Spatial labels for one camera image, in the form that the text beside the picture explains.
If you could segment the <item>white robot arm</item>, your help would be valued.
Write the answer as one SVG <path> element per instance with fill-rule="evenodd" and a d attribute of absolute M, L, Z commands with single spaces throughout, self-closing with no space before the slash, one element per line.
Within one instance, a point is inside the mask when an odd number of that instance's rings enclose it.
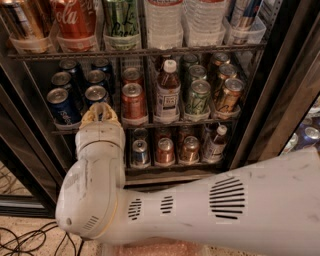
<path fill-rule="evenodd" d="M 320 156 L 314 147 L 143 193 L 124 187 L 125 134 L 108 104 L 89 108 L 75 142 L 77 161 L 55 213 L 67 232 L 112 245 L 156 237 L 266 256 L 320 256 Z"/>

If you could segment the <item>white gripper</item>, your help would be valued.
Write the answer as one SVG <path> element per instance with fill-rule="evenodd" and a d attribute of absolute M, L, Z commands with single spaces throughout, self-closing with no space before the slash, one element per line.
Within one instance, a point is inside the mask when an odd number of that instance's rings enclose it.
<path fill-rule="evenodd" d="M 81 129 L 77 132 L 75 143 L 77 147 L 85 147 L 91 143 L 106 141 L 119 147 L 125 146 L 125 133 L 120 125 L 116 112 L 107 103 L 100 103 L 100 114 L 92 105 L 81 119 Z"/>

